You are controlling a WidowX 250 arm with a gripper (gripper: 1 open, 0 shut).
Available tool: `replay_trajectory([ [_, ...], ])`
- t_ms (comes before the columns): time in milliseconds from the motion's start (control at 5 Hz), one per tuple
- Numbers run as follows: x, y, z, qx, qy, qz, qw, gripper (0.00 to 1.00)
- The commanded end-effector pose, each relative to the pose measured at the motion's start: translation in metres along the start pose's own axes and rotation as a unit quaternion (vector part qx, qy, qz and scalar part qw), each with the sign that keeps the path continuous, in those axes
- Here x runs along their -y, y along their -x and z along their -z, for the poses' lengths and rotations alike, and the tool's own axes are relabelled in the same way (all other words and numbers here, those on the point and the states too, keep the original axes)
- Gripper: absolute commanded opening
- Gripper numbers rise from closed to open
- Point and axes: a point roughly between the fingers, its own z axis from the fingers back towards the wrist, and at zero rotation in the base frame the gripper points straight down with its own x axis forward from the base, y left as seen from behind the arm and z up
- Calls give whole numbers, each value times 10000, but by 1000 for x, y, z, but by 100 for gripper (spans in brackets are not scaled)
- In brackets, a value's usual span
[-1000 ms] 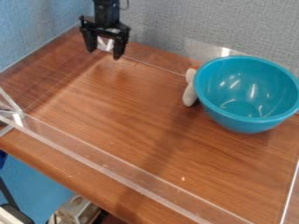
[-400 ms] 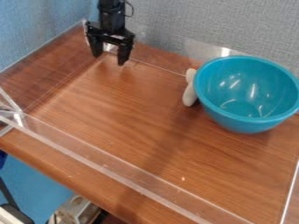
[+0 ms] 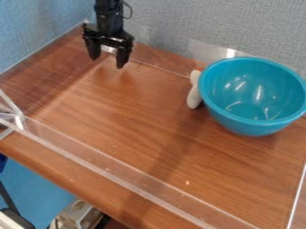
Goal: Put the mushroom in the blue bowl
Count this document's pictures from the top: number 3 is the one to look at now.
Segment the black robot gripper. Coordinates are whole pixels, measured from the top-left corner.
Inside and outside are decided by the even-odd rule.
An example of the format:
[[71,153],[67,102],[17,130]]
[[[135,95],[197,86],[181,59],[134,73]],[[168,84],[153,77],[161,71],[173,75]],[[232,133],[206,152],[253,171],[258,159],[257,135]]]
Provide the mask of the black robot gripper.
[[[131,18],[131,14],[129,16],[125,15],[125,6],[131,8],[125,0],[97,0],[94,6],[97,30],[106,37],[114,38],[119,42],[117,52],[117,66],[119,69],[130,61],[134,42],[134,36],[123,28],[125,20]],[[101,45],[91,38],[87,38],[86,48],[91,59],[97,60],[102,53]]]

